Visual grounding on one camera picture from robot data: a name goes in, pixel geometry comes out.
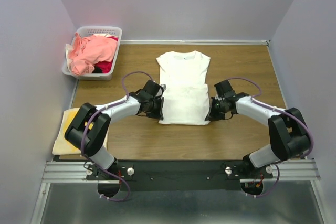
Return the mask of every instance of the wooden tabletop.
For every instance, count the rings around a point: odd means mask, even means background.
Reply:
[[[216,94],[214,84],[230,77],[245,77],[262,87],[260,101],[284,108],[267,48],[261,45],[121,45],[112,80],[79,81],[73,107],[122,98],[121,78],[129,72],[145,71],[158,82],[159,55],[194,50],[211,57],[206,76],[210,96]],[[125,84],[129,91],[136,91],[147,79],[143,74],[134,74]],[[230,82],[236,92],[258,91],[245,81]],[[266,144],[268,129],[243,115],[206,126],[162,125],[155,119],[129,116],[111,125],[108,136],[108,150],[118,159],[241,159]],[[60,158],[78,159],[79,155]]]

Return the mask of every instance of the screw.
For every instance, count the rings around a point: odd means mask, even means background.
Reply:
[[[91,170],[86,170],[86,175],[90,176],[90,175],[92,175],[92,173],[93,173],[93,171],[91,171]]]
[[[231,175],[231,174],[232,174],[232,170],[231,170],[231,168],[230,168],[230,167],[226,167],[226,168],[225,168],[225,173],[226,173],[227,175]]]
[[[134,172],[135,171],[134,171],[134,169],[132,167],[130,167],[130,168],[127,169],[127,174],[130,175],[130,176],[132,176],[134,174]]]
[[[268,174],[272,174],[272,173],[273,173],[273,169],[272,169],[272,167],[267,166],[267,167],[266,167],[266,172],[267,172]]]

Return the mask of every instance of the folded yellow cloth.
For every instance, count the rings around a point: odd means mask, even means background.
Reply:
[[[67,154],[80,154],[80,150],[70,144],[65,138],[64,134],[67,128],[69,127],[71,121],[74,119],[79,108],[66,110],[63,112],[63,120],[61,128],[59,130],[58,136],[55,140],[54,147],[52,149],[52,154],[54,155],[67,155]],[[107,137],[109,131],[107,131],[103,145],[107,147]]]

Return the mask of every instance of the gray floor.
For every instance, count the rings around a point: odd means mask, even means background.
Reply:
[[[323,222],[310,182],[280,182],[270,195],[258,199],[240,191],[157,191],[133,193],[131,200],[121,203],[100,199],[95,184],[53,184],[42,223]]]

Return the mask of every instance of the laundry basket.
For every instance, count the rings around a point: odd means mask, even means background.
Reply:
[[[111,80],[114,67],[116,66],[115,62],[118,56],[122,30],[119,27],[113,27],[113,26],[82,26],[78,28],[77,33],[79,34],[80,37],[88,37],[94,34],[111,34],[113,36],[118,37],[118,44],[116,52],[114,54],[112,68],[108,73],[86,73],[83,74],[82,76],[77,76],[73,74],[71,71],[69,71],[67,67],[67,60],[65,59],[62,67],[63,73],[66,74],[67,76],[73,76],[79,80],[103,80],[103,81]]]

